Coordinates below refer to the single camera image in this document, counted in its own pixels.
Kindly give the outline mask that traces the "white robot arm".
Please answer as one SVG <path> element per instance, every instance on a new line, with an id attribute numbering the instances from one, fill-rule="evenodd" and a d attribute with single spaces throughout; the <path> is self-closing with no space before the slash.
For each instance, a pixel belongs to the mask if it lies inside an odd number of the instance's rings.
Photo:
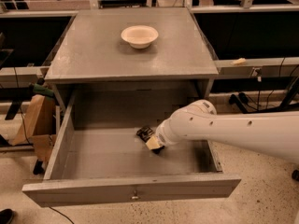
<path id="1" fill-rule="evenodd" d="M 184 140 L 210 140 L 299 163 L 299 112 L 219 115 L 212 103 L 198 100 L 145 131 L 150 150 Z"/>

